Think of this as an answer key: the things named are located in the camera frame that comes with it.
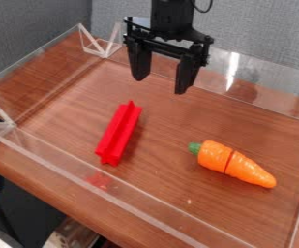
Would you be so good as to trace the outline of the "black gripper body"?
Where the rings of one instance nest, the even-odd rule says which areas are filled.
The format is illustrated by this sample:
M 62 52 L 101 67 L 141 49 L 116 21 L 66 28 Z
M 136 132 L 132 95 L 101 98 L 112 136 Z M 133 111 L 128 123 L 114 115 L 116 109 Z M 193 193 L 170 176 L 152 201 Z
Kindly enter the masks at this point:
M 193 28 L 189 22 L 172 19 L 156 21 L 142 17 L 126 17 L 128 33 L 125 44 L 140 45 L 144 50 L 181 58 L 185 54 L 196 57 L 201 66 L 208 65 L 209 50 L 214 38 Z

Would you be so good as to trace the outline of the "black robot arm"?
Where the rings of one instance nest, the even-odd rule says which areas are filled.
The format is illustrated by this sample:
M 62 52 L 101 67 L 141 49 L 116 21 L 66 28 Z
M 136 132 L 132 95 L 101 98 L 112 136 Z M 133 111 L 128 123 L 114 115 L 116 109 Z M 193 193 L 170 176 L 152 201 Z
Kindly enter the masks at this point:
M 128 16 L 124 42 L 128 46 L 132 74 L 142 81 L 152 70 L 152 55 L 160 53 L 181 60 L 176 93 L 185 94 L 194 85 L 202 67 L 209 64 L 214 38 L 193 27 L 194 11 L 202 10 L 196 0 L 152 0 L 150 18 Z

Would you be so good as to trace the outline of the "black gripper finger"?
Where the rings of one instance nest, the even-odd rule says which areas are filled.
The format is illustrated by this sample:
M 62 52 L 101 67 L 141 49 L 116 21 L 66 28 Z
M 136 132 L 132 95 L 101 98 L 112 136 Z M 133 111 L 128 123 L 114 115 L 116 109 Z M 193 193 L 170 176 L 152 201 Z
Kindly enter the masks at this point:
M 185 94 L 193 86 L 201 68 L 201 59 L 190 54 L 181 58 L 177 71 L 176 93 Z
M 142 41 L 129 38 L 128 52 L 133 77 L 137 81 L 142 81 L 150 74 L 152 51 Z

